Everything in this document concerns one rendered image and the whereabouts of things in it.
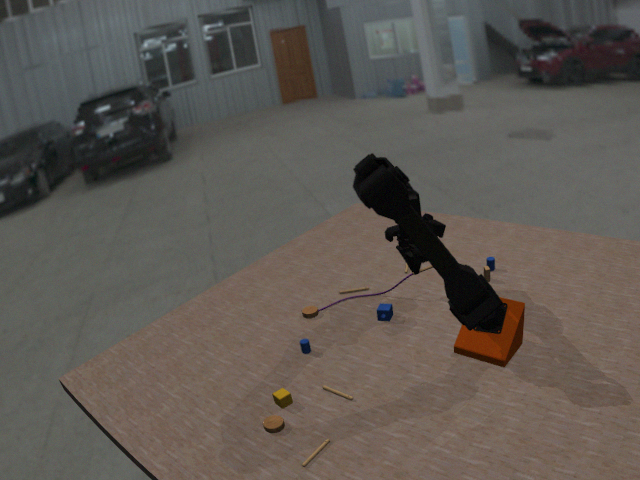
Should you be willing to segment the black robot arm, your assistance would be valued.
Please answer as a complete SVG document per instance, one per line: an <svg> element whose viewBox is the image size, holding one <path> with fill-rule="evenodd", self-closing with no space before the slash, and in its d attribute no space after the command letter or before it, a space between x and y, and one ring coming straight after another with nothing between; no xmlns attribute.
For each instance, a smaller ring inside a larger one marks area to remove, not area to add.
<svg viewBox="0 0 640 480"><path fill-rule="evenodd" d="M484 276L459 264L442 244L437 236L442 238L446 226L433 220L430 214L424 214L425 222L419 216L419 194L404 172L387 158L373 153L353 170L356 173L353 188L361 201L378 215L395 220L444 279L450 311L457 320L470 331L500 334L508 305Z"/></svg>

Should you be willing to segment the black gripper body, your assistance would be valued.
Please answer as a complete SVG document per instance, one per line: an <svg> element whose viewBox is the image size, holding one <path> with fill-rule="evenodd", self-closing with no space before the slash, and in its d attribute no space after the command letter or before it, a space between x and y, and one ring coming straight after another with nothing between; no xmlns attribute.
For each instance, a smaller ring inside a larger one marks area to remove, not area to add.
<svg viewBox="0 0 640 480"><path fill-rule="evenodd" d="M385 231L385 239L388 240L389 242L393 241L394 236L397 236L397 241L399 242L400 247L404 249L410 246L412 248L411 252L413 253L415 260L418 260L419 262L429 261L427 258L425 258L422 255L420 250L409 239L409 237L404 233L404 230L399 225L388 227Z"/></svg>

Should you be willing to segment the yellow cube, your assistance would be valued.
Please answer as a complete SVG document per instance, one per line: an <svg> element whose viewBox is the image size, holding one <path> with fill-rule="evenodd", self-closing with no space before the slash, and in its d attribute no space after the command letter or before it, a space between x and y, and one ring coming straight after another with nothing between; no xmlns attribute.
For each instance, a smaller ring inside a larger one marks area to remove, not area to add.
<svg viewBox="0 0 640 480"><path fill-rule="evenodd" d="M279 389L279 391L274 392L272 395L274 402L282 409L293 403L291 393L284 388Z"/></svg>

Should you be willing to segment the blue cylinder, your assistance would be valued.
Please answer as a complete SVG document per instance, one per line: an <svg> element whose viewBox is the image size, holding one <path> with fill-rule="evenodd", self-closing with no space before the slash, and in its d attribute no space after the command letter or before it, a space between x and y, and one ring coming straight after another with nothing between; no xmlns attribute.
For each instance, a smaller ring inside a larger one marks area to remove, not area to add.
<svg viewBox="0 0 640 480"><path fill-rule="evenodd" d="M300 343L301 343L301 348L303 353L307 354L311 352L309 340L301 339Z"/></svg>

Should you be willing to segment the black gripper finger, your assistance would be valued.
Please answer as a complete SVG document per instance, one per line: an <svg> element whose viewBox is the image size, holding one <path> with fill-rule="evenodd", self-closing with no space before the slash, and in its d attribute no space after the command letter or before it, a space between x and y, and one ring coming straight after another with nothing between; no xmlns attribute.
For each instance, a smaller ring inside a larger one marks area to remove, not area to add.
<svg viewBox="0 0 640 480"><path fill-rule="evenodd" d="M403 256L404 261L406 262L406 264L408 264L409 268L410 268L410 269L411 269L411 271L413 272L413 270L412 270L412 268L411 268L410 264L408 263L408 260L407 260L407 258L406 258L406 256L405 256L405 254L404 254L404 253L406 253L406 252L411 251L411 249L412 249L412 248L409 246L409 247L406 247L406 248L404 248L404 249L403 249L403 248L402 248L402 247L400 247L399 245L398 245L398 246L396 246L396 248L397 248L397 249L398 249L398 251L401 253L401 255Z"/></svg>
<svg viewBox="0 0 640 480"><path fill-rule="evenodd" d="M421 266L421 262L419 262L418 260L414 259L413 253L411 251L406 252L404 254L405 254L405 256L406 256L406 258L408 260L408 263L410 264L413 272L415 273L415 275L418 274L420 266Z"/></svg>

